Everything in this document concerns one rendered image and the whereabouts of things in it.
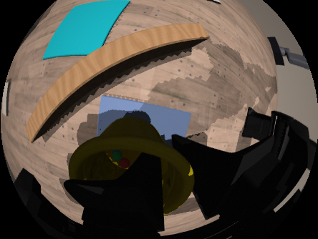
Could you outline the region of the tan wooden rail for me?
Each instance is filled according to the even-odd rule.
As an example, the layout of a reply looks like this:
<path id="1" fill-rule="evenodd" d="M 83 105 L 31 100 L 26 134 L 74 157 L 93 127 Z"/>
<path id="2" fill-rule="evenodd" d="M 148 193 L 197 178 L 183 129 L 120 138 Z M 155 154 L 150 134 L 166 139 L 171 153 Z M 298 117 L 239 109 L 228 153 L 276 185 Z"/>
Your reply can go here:
<path id="1" fill-rule="evenodd" d="M 202 24 L 170 24 L 122 36 L 73 64 L 40 99 L 26 124 L 31 143 L 47 133 L 75 102 L 142 62 L 195 47 L 209 39 Z"/>

